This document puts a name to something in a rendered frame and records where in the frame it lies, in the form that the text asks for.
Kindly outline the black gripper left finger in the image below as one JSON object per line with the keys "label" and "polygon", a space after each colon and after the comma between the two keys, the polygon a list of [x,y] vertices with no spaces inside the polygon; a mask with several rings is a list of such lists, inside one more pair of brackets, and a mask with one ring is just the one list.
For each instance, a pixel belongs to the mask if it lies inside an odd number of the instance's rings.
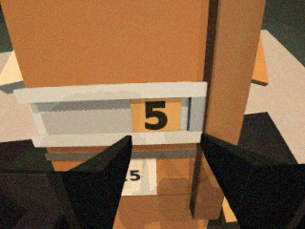
{"label": "black gripper left finger", "polygon": [[0,210],[61,212],[71,229],[112,229],[131,155],[126,135],[68,171],[0,170]]}

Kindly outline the cream flat rectangular block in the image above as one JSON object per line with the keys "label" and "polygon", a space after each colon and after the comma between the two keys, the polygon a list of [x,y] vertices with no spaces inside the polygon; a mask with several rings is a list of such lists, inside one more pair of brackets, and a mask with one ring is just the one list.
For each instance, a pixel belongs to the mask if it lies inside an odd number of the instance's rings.
{"label": "cream flat rectangular block", "polygon": [[13,93],[13,90],[26,89],[22,78],[14,50],[0,74],[0,91],[5,94]]}

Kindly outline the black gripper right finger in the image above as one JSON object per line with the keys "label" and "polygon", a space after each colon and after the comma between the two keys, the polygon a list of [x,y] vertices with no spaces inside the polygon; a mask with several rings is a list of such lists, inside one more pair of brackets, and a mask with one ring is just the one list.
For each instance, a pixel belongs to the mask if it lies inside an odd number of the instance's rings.
{"label": "black gripper right finger", "polygon": [[201,150],[241,229],[295,229],[305,214],[305,163],[285,164],[202,134]]}

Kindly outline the white paper ticket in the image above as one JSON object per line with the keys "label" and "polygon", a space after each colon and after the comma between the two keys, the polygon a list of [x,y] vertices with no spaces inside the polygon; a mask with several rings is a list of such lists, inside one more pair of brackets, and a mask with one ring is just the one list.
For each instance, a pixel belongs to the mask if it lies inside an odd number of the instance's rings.
{"label": "white paper ticket", "polygon": [[156,158],[131,159],[122,196],[157,195]]}

